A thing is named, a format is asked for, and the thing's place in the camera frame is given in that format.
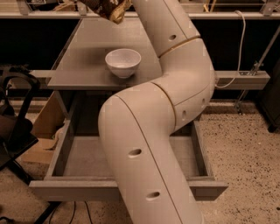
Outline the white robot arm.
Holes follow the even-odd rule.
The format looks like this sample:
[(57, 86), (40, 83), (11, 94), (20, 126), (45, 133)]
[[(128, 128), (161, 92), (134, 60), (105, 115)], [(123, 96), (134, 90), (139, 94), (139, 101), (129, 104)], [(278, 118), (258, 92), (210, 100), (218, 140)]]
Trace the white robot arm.
[(163, 74), (103, 104), (101, 143), (134, 224), (204, 224), (169, 137), (209, 103), (212, 61), (178, 0), (132, 2)]

